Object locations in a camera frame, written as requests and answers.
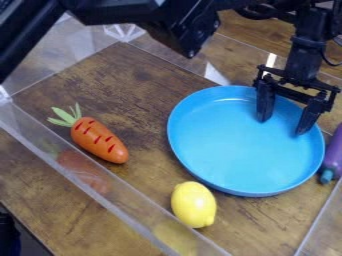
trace toy lemon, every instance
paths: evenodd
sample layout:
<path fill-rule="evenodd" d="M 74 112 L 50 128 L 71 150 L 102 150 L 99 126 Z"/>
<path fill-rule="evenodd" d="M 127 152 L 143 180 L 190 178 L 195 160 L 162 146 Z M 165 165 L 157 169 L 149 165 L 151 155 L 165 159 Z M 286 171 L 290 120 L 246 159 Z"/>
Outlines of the toy lemon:
<path fill-rule="evenodd" d="M 193 228 L 210 226 L 215 221 L 217 200 L 198 182 L 187 181 L 175 186 L 171 208 L 179 220 Z"/>

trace carrot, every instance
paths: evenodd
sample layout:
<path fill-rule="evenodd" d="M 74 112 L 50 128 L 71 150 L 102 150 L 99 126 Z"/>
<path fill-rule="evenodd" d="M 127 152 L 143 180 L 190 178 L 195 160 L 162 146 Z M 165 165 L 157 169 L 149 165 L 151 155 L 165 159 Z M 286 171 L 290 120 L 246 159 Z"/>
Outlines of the carrot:
<path fill-rule="evenodd" d="M 111 191 L 111 184 L 106 175 L 96 169 L 95 164 L 72 150 L 59 153 L 56 162 L 70 170 L 78 178 L 102 195 Z"/>
<path fill-rule="evenodd" d="M 48 118 L 52 124 L 71 127 L 74 142 L 90 153 L 102 159 L 123 164 L 129 160 L 129 150 L 108 128 L 92 117 L 82 117 L 80 107 L 76 103 L 68 114 L 64 110 L 52 107 L 55 114 L 62 118 Z"/>

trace blue bowl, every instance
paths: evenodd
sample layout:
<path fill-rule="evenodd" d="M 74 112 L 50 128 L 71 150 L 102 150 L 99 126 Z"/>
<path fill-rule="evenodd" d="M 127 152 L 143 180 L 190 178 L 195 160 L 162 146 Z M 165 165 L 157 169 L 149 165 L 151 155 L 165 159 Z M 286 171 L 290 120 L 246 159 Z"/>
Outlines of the blue bowl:
<path fill-rule="evenodd" d="M 277 195 L 310 179 L 325 154 L 317 125 L 295 135 L 302 109 L 277 97 L 270 120 L 257 120 L 257 92 L 247 86 L 201 90 L 177 105 L 167 134 L 189 172 L 226 193 Z"/>

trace purple eggplant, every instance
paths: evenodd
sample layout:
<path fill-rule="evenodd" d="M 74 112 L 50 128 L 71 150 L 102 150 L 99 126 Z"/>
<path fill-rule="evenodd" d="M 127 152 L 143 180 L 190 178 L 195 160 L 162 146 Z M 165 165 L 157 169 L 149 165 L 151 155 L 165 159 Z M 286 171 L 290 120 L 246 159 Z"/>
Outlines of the purple eggplant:
<path fill-rule="evenodd" d="M 340 179 L 342 176 L 342 123 L 338 125 L 332 141 L 326 148 L 324 159 L 324 172 L 321 183 L 326 184 L 333 179 Z"/>

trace transparent plastic wall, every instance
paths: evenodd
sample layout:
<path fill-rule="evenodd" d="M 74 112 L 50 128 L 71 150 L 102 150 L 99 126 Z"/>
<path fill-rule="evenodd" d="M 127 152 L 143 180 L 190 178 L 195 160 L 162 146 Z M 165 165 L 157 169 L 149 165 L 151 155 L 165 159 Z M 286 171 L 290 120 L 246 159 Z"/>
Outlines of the transparent plastic wall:
<path fill-rule="evenodd" d="M 218 245 L 219 243 L 206 236 L 206 232 L 193 230 L 179 223 L 167 209 L 154 202 L 154 198 L 149 198 L 145 191 L 130 185 L 78 150 L 66 138 L 51 131 L 42 120 L 34 118 L 19 103 L 14 103 L 12 97 L 23 90 L 28 90 L 39 81 L 114 45 L 120 40 L 120 35 L 124 36 L 122 32 L 127 32 L 129 35 L 134 32 L 141 33 L 141 37 L 124 37 L 126 39 L 122 41 L 221 85 L 251 85 L 257 75 L 257 65 L 267 63 L 273 67 L 283 67 L 285 59 L 217 34 L 199 55 L 189 60 L 154 41 L 147 34 L 143 35 L 142 31 L 135 31 L 137 28 L 134 30 L 130 30 L 133 27 L 129 27 L 129 30 L 127 27 L 119 28 L 122 30 L 118 30 L 115 26 L 84 27 L 72 18 L 64 17 L 3 85 L 0 126 L 130 227 L 150 239 L 166 254 L 230 255 L 230 249 L 223 249 Z M 341 79 L 328 74 L 321 74 L 321 78 L 330 84 L 338 86 L 342 84 Z M 326 121 L 325 116 L 321 118 L 320 125 L 325 129 L 328 137 L 338 121 L 337 118 L 332 123 Z M 56 161 L 56 155 L 63 152 L 72 152 L 80 161 L 90 164 L 91 175 L 88 170 L 70 169 Z M 98 187 L 99 183 L 104 183 L 107 188 Z M 298 249 L 298 255 L 316 255 L 313 253 L 316 246 L 322 249 L 326 245 L 326 247 L 337 248 L 336 251 L 342 251 L 342 246 L 338 243 L 342 238 L 338 226 L 341 209 L 334 207 L 336 204 L 341 204 L 340 190 L 341 182 Z M 324 230 L 334 234 L 334 239 L 321 240 L 322 237 L 328 238 Z"/>

